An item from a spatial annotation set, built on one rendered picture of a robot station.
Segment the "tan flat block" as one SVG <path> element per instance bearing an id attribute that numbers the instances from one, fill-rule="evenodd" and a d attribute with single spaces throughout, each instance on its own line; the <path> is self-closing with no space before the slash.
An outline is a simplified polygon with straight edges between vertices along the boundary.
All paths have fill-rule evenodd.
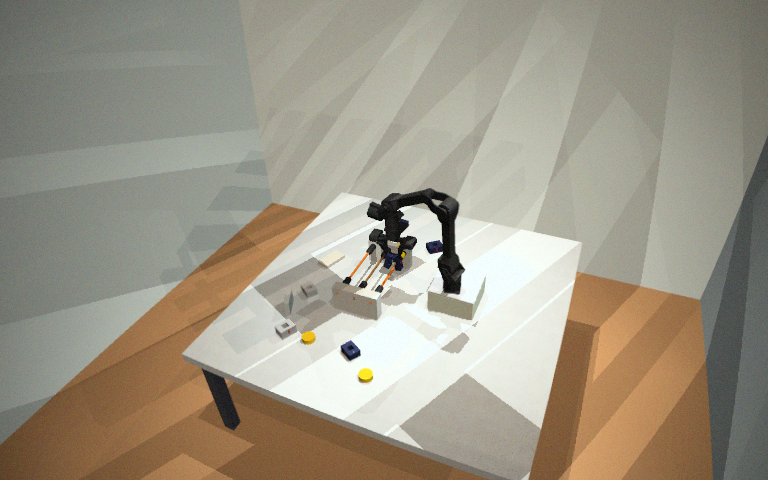
<path id="1" fill-rule="evenodd" d="M 332 253 L 328 254 L 324 258 L 320 259 L 318 261 L 318 264 L 328 269 L 329 267 L 333 266 L 340 260 L 344 259 L 345 255 L 340 253 L 339 251 L 335 250 Z"/>

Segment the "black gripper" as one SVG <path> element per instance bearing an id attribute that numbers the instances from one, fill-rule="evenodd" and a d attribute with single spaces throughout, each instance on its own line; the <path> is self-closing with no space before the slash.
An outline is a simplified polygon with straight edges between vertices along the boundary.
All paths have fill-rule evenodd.
<path id="1" fill-rule="evenodd" d="M 400 237 L 401 235 L 400 226 L 401 226 L 401 223 L 399 224 L 398 227 L 395 227 L 395 228 L 389 228 L 385 225 L 385 228 L 384 228 L 385 234 L 383 234 L 383 230 L 374 229 L 369 235 L 369 241 L 376 242 L 376 244 L 378 244 L 382 248 L 382 250 L 385 252 L 386 255 L 388 254 L 387 241 L 392 241 L 397 243 L 400 242 L 400 245 L 398 247 L 398 257 L 400 258 L 403 250 L 405 249 L 413 250 L 414 246 L 417 243 L 416 237 L 408 236 L 408 235 L 407 237 L 403 237 L 403 238 Z"/>

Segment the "yellow flat disc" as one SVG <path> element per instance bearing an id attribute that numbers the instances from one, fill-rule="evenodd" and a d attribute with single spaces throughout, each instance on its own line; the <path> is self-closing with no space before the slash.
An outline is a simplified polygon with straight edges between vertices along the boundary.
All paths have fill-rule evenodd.
<path id="1" fill-rule="evenodd" d="M 306 345 L 313 344 L 315 340 L 316 340 L 316 337 L 314 332 L 308 331 L 302 335 L 302 341 Z"/>
<path id="2" fill-rule="evenodd" d="M 358 378 L 362 383 L 368 383 L 373 379 L 373 372 L 369 368 L 362 368 L 358 372 Z"/>

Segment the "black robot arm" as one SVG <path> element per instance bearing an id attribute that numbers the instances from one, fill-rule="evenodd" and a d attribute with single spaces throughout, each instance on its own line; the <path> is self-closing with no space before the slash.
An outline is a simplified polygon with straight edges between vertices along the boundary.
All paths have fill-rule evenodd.
<path id="1" fill-rule="evenodd" d="M 443 201 L 437 206 L 432 199 Z M 443 279 L 444 293 L 461 294 L 462 274 L 466 271 L 456 253 L 455 220 L 459 213 L 459 202 L 447 193 L 438 192 L 432 188 L 408 194 L 391 193 L 381 205 L 371 202 L 367 216 L 378 221 L 385 219 L 389 228 L 400 226 L 400 233 L 406 228 L 405 222 L 400 222 L 404 213 L 398 209 L 425 203 L 431 212 L 437 215 L 442 224 L 443 254 L 438 258 L 438 267 Z"/>

